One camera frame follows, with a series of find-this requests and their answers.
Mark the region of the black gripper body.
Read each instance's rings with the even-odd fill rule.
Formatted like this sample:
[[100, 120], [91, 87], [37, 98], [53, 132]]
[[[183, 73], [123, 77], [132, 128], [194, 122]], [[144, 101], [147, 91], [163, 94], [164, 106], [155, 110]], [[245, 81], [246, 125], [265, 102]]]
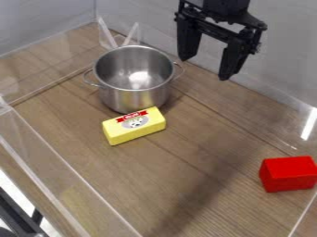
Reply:
[[178, 14], [195, 20], [209, 37], [229, 42], [241, 30], [267, 30], [267, 25], [249, 13], [250, 0], [179, 0]]

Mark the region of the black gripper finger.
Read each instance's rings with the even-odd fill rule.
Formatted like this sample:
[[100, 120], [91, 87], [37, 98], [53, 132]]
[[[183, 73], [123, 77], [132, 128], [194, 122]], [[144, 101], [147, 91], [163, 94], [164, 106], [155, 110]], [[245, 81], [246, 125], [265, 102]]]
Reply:
[[258, 52], [261, 30], [243, 29], [233, 37], [223, 50], [219, 67], [219, 80], [226, 81], [239, 73], [247, 57]]
[[176, 15], [176, 52], [182, 61], [196, 55], [202, 32], [196, 28], [195, 20], [183, 14]]

